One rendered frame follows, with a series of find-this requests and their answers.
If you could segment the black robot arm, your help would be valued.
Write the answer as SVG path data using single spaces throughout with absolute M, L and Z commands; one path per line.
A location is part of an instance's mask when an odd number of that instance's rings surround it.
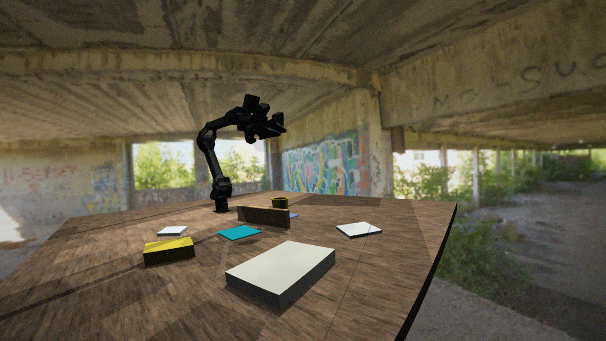
M 266 117 L 267 112 L 270 110 L 268 103 L 260 103 L 260 97 L 255 95 L 245 94 L 244 104 L 242 107 L 236 106 L 234 109 L 230 109 L 224 117 L 214 119 L 213 121 L 207 122 L 205 127 L 200 130 L 196 139 L 198 148 L 205 153 L 206 162 L 208 163 L 210 172 L 214 181 L 212 183 L 213 190 L 211 191 L 210 198 L 215 199 L 216 213 L 220 214 L 223 212 L 230 212 L 228 208 L 227 198 L 232 197 L 232 186 L 230 178 L 223 176 L 218 158 L 215 155 L 214 146 L 216 131 L 225 126 L 237 125 L 237 130 L 244 131 L 247 126 L 247 119 L 252 119 L 253 122 L 259 124 L 261 118 Z M 251 115 L 251 113 L 253 115 Z M 206 135 L 206 133 L 212 130 L 212 136 Z

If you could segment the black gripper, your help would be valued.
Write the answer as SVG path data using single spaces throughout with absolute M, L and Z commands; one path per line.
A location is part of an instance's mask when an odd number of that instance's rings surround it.
M 281 136 L 281 133 L 286 133 L 284 127 L 284 114 L 278 111 L 271 115 L 271 118 L 272 119 L 269 121 L 267 120 L 267 117 L 261 118 L 259 124 L 256 124 L 252 119 L 248 118 L 247 126 L 244 129 L 245 141 L 249 144 L 256 142 L 256 138 L 254 137 L 255 134 L 262 140 Z

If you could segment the brown wooden board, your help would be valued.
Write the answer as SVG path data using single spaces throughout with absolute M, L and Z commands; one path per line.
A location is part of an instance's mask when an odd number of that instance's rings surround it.
M 291 227 L 289 209 L 237 205 L 238 221 L 263 226 Z

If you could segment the yellow rectangular block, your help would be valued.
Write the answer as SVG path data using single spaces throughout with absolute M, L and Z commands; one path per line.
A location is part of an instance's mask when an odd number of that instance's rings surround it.
M 167 262 L 194 258 L 195 250 L 191 237 L 149 242 L 143 251 L 145 266 L 159 265 Z

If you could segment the yellow cup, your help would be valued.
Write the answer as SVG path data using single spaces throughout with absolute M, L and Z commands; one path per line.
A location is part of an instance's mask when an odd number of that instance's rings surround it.
M 288 197 L 271 198 L 273 208 L 288 209 L 288 199 L 289 199 Z

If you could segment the white flat square slab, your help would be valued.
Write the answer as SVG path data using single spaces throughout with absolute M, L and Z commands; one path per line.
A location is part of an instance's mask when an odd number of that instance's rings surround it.
M 180 236 L 186 230 L 188 230 L 188 226 L 167 226 L 163 230 L 158 232 L 157 236 Z

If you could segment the white flat square pad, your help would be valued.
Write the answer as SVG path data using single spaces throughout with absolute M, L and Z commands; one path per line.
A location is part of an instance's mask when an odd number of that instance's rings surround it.
M 357 238 L 382 233 L 381 229 L 367 222 L 350 223 L 342 226 L 336 226 L 336 229 L 348 238 Z

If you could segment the white flat rectangular block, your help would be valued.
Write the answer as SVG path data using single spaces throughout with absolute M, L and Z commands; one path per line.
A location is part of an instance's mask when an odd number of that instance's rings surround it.
M 335 249 L 286 241 L 225 271 L 227 285 L 277 309 L 335 261 Z

